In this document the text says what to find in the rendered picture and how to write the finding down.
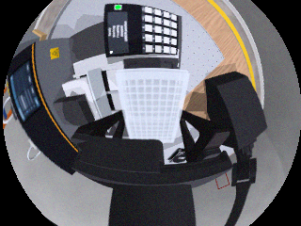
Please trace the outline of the white multi-well plate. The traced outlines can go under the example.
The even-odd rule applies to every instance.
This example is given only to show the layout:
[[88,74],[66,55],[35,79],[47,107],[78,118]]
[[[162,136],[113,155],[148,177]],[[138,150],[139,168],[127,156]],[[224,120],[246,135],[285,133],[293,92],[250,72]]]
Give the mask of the white multi-well plate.
[[117,70],[119,99],[129,138],[174,142],[189,74],[187,70],[166,68]]

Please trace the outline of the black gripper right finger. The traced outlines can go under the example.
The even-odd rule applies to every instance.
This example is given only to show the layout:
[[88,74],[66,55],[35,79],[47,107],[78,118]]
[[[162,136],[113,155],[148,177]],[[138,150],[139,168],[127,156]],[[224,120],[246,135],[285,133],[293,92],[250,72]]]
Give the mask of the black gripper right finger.
[[[196,143],[192,138],[185,121],[199,131],[199,137]],[[219,148],[230,135],[230,131],[226,126],[203,119],[185,110],[182,110],[180,127],[186,162],[196,161],[205,150]]]

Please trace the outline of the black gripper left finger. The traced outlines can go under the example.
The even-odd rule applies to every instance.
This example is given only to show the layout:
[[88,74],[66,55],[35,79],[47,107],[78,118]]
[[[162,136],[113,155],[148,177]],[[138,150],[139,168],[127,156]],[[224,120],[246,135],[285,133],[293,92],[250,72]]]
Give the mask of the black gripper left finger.
[[113,137],[122,138],[125,126],[122,110],[107,117],[82,125],[77,128],[75,133],[88,134],[95,137],[105,137],[105,132],[118,121],[119,124]]

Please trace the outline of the black rectangular pad with white corner marks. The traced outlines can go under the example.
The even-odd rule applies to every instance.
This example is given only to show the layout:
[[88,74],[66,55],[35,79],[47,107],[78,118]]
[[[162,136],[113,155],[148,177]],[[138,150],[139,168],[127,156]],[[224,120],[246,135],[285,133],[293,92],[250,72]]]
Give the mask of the black rectangular pad with white corner marks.
[[[174,157],[173,157],[174,156]],[[173,158],[172,158],[173,157]],[[172,158],[172,159],[171,159]],[[168,163],[183,163],[186,161],[185,159],[185,151],[184,149],[179,148],[168,160]]]

